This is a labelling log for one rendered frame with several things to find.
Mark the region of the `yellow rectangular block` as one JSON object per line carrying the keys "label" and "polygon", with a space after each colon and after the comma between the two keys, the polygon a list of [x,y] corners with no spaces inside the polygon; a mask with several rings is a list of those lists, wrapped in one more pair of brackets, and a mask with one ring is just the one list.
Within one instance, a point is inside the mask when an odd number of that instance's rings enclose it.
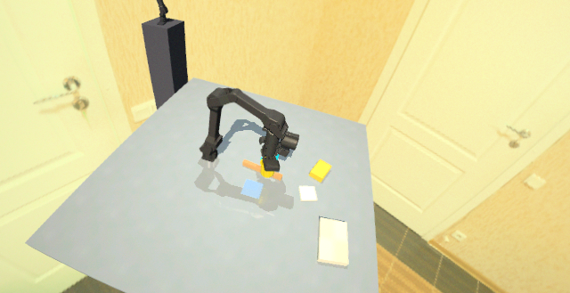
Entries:
{"label": "yellow rectangular block", "polygon": [[329,164],[320,160],[311,171],[310,176],[321,182],[323,177],[330,170],[330,168],[331,166],[329,166]]}

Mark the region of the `yellow cup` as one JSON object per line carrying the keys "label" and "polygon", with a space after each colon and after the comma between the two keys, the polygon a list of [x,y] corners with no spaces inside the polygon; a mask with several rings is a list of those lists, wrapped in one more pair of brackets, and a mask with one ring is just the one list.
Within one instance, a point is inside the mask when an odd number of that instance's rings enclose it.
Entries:
{"label": "yellow cup", "polygon": [[260,173],[261,173],[261,175],[262,175],[263,177],[269,178],[269,177],[272,177],[272,176],[273,176],[274,172],[265,172],[263,160],[260,161],[260,165],[261,165],[261,171],[260,171]]}

